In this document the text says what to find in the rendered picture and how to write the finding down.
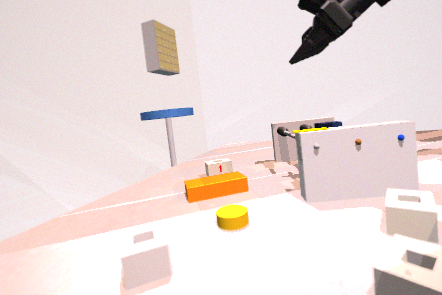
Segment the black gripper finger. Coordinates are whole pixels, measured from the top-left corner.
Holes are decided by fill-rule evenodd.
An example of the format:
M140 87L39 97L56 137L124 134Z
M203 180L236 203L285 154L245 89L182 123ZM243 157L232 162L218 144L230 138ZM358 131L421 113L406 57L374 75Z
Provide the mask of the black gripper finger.
M303 56L314 49L330 44L339 38L339 34L318 13L313 17L312 30L295 52L297 57Z
M307 38L307 36L304 34L303 36L302 36L302 43L303 43L303 41L305 40ZM311 51L311 52L309 52L309 53L307 53L307 54L305 54L305 55L303 55L303 56L300 56L300 57L297 57L295 54L292 56L292 58L289 60L289 63L291 64L291 65L293 65L293 64L295 64L295 63L297 63L297 62L300 62L300 61L302 61L302 60L305 60L305 59L307 59L307 58L309 58L309 57L312 57L312 56L314 56L314 55L316 55L316 54L318 54L318 53L320 53L321 51L317 48L317 49L314 49L313 51Z

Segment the orange rectangular block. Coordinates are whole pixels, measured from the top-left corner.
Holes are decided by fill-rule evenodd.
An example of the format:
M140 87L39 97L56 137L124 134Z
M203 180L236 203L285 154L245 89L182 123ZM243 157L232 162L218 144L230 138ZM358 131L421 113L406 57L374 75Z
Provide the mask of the orange rectangular block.
M247 177L239 172L184 181L189 203L247 192Z

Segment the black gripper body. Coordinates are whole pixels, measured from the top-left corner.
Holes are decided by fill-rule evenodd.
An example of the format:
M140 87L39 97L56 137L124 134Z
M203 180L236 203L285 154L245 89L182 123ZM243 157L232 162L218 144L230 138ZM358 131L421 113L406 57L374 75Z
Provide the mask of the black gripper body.
M362 8L357 0L328 0L319 8L317 13L341 37L361 15Z

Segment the yellow short cylinder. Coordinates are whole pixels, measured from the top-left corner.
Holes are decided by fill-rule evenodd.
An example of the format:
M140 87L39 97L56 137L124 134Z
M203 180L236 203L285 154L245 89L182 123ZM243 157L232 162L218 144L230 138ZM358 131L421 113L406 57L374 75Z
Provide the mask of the yellow short cylinder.
M249 223L248 210L242 205L228 205L216 211L217 225L222 230L234 231Z

